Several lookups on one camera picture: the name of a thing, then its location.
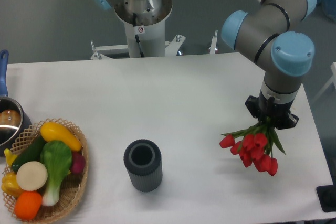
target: yellow pepper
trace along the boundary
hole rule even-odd
[[[19,197],[24,192],[24,190],[17,184],[16,174],[14,172],[7,173],[2,178],[1,189],[8,195],[12,195],[15,198]]]
[[[5,154],[5,157],[6,157],[6,163],[9,165],[9,167],[11,167],[13,161],[17,158],[17,155],[12,154],[9,149],[5,149],[4,154]]]
[[[65,143],[73,152],[82,149],[80,141],[62,124],[46,122],[41,126],[41,135],[47,142],[60,140]]]

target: yellow squash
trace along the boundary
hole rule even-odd
[[[41,126],[41,135],[47,142],[60,140],[73,152],[82,149],[80,141],[63,125],[55,122],[46,122]]]

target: red tulip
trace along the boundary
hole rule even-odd
[[[264,133],[257,133],[254,136],[253,141],[256,147],[261,147],[261,148],[264,148],[265,145],[268,143],[268,140],[266,136],[264,135]]]
[[[241,141],[237,142],[234,146],[231,147],[231,153],[233,155],[237,155],[238,154],[238,148],[241,144]]]
[[[243,160],[244,159],[244,155],[247,153],[246,149],[244,147],[242,147],[239,151],[239,156],[240,159]]]
[[[243,139],[243,147],[246,148],[247,151],[250,151],[254,146],[253,141],[254,136],[252,134],[248,134]]]
[[[268,171],[268,174],[274,176],[278,171],[278,161],[276,158],[271,158],[271,169]]]
[[[251,164],[252,164],[252,158],[250,157],[250,158],[244,158],[243,159],[243,164],[244,164],[244,166],[247,168],[247,167],[249,167]]]
[[[264,154],[264,148],[254,147],[254,148],[251,150],[250,153],[251,153],[251,158],[252,158],[252,159],[260,160],[261,157],[262,157],[263,154]]]
[[[262,169],[268,172],[271,169],[271,157],[264,154],[260,159],[260,164]]]
[[[260,164],[260,161],[258,161],[258,160],[253,160],[253,164],[254,164],[254,166],[256,167],[256,169],[258,170],[258,172],[264,172],[264,170],[263,170],[263,168],[262,168],[262,166],[261,166],[261,164]]]
[[[227,135],[221,142],[219,143],[220,146],[224,148],[232,147],[236,144],[235,139],[232,135]]]

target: cucumber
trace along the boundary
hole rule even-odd
[[[47,142],[43,139],[41,135],[38,135],[31,144],[21,152],[20,155],[13,161],[11,169],[13,172],[17,173],[23,164],[30,161],[39,161],[40,154],[43,147]]]

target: warning sticker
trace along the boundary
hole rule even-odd
[[[144,34],[145,33],[145,27],[144,26],[135,26],[134,27],[134,33],[135,34]]]

